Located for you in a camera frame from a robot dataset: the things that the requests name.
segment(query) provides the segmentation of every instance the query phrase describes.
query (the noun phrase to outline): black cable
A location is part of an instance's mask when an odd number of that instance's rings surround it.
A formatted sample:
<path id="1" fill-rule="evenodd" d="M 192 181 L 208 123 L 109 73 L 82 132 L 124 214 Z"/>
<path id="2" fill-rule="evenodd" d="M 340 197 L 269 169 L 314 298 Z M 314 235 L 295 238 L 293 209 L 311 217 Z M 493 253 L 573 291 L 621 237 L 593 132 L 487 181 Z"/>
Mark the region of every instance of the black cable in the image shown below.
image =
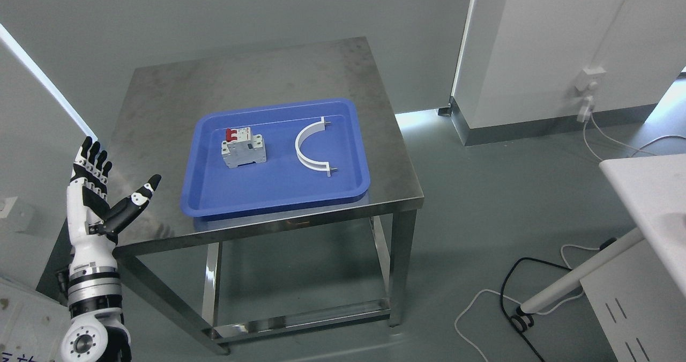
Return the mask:
<path id="1" fill-rule="evenodd" d="M 505 294 L 505 285 L 508 283 L 508 280 L 510 279 L 510 276 L 512 276 L 512 273 L 515 271 L 516 267 L 524 260 L 529 260 L 532 262 L 538 262 L 541 264 L 546 264 L 546 265 L 549 265 L 552 267 L 557 267 L 559 269 L 564 269 L 566 271 L 571 271 L 571 269 L 569 269 L 568 267 L 565 267 L 565 266 L 561 266 L 559 264 L 547 262 L 546 260 L 534 259 L 533 257 L 522 257 L 521 259 L 517 260 L 517 262 L 515 262 L 515 264 L 512 266 L 512 268 L 510 269 L 510 272 L 508 272 L 508 275 L 505 276 L 505 280 L 503 280 L 503 285 L 500 287 L 500 311 L 502 311 L 503 315 L 505 315 L 505 319 L 508 321 L 510 326 L 512 326 L 512 328 L 514 328 L 514 330 L 519 334 L 519 336 L 522 339 L 524 339 L 524 342 L 526 342 L 526 344 L 529 345 L 529 348 L 534 352 L 534 354 L 537 357 L 539 357 L 539 360 L 541 362 L 546 362 L 546 360 L 544 360 L 543 357 L 536 350 L 534 345 L 532 345 L 531 342 L 529 342 L 529 339 L 527 339 L 527 337 L 524 335 L 524 332 L 520 332 L 519 329 L 517 329 L 517 326 L 515 326 L 515 324 L 512 323 L 512 321 L 510 320 L 510 316 L 508 315 L 507 311 L 505 311 L 505 304 L 504 304 L 504 298 L 503 298 L 503 296 Z"/>

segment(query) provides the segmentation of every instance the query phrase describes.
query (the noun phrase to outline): semicircular bracket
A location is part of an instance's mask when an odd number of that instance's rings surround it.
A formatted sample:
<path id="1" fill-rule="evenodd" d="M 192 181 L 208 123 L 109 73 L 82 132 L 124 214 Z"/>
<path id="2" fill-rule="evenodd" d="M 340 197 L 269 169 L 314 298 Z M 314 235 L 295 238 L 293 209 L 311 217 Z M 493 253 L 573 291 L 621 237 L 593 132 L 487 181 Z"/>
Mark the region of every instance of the semicircular bracket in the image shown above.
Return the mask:
<path id="1" fill-rule="evenodd" d="M 312 123 L 311 125 L 303 128 L 301 132 L 298 133 L 298 137 L 296 137 L 296 154 L 298 154 L 298 159 L 305 167 L 313 169 L 313 171 L 326 172 L 326 176 L 331 177 L 331 172 L 336 171 L 335 167 L 331 167 L 328 161 L 315 161 L 313 159 L 309 159 L 304 156 L 300 150 L 302 142 L 304 142 L 307 137 L 316 132 L 324 131 L 326 125 L 329 124 L 331 123 L 324 121 L 324 117 L 322 117 L 318 122 Z"/>

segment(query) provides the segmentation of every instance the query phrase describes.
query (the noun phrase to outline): black fingertip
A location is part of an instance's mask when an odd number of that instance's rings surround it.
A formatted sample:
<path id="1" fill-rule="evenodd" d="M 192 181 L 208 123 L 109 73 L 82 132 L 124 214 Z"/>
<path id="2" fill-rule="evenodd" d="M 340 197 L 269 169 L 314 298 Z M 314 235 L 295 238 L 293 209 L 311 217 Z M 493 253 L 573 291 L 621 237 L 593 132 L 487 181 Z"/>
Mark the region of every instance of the black fingertip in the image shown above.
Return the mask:
<path id="1" fill-rule="evenodd" d="M 150 177 L 150 179 L 147 181 L 147 183 L 150 184 L 152 187 L 152 190 L 157 189 L 157 185 L 160 184 L 160 181 L 162 180 L 162 176 L 159 174 L 155 174 L 155 176 Z"/>
<path id="2" fill-rule="evenodd" d="M 107 150 L 102 150 L 100 152 L 100 154 L 98 154 L 98 162 L 96 162 L 96 164 L 95 164 L 95 168 L 98 169 L 98 171 L 100 169 L 102 169 L 102 163 L 105 162 L 106 159 L 107 159 Z"/>
<path id="3" fill-rule="evenodd" d="M 91 144 L 93 144 L 93 138 L 90 136 L 86 137 L 83 144 L 81 144 L 81 157 L 88 158 L 88 149 L 91 148 Z"/>
<path id="4" fill-rule="evenodd" d="M 93 146 L 91 146 L 91 151 L 88 152 L 88 162 L 91 164 L 95 164 L 95 156 L 98 154 L 98 151 L 100 150 L 100 142 L 95 141 L 93 142 Z"/>
<path id="5" fill-rule="evenodd" d="M 112 161 L 107 161 L 105 164 L 105 167 L 102 169 L 102 175 L 107 177 L 108 174 L 110 174 L 110 170 L 112 169 Z"/>

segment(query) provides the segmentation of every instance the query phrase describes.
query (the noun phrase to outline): plastic tray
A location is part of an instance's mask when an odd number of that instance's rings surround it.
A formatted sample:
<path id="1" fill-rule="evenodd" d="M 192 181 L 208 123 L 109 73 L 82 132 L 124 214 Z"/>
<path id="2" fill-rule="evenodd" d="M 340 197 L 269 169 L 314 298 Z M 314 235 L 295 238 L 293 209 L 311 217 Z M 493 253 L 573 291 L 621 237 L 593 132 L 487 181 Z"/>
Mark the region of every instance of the plastic tray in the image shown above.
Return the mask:
<path id="1" fill-rule="evenodd" d="M 338 170 L 326 176 L 298 160 L 295 139 L 321 117 L 331 122 L 301 145 L 308 158 Z M 262 134 L 267 162 L 229 169 L 221 158 L 226 128 Z M 344 98 L 231 110 L 196 124 L 181 191 L 192 217 L 231 218 L 357 201 L 369 188 L 369 169 L 352 101 Z"/>

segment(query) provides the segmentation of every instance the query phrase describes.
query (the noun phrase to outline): robotic hand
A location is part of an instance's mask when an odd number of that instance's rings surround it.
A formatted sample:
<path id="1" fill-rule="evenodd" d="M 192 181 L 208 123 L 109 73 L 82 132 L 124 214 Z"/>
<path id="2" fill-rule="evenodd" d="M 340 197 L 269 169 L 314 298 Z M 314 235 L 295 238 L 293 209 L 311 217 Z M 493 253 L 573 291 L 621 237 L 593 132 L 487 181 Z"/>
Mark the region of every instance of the robotic hand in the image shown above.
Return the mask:
<path id="1" fill-rule="evenodd" d="M 150 177 L 115 206 L 107 203 L 107 152 L 90 137 L 81 145 L 66 189 L 66 217 L 74 257 L 58 274 L 67 292 L 71 327 L 61 344 L 65 362 L 130 361 L 130 336 L 123 325 L 122 284 L 112 250 L 118 234 L 150 203 L 162 177 Z"/>

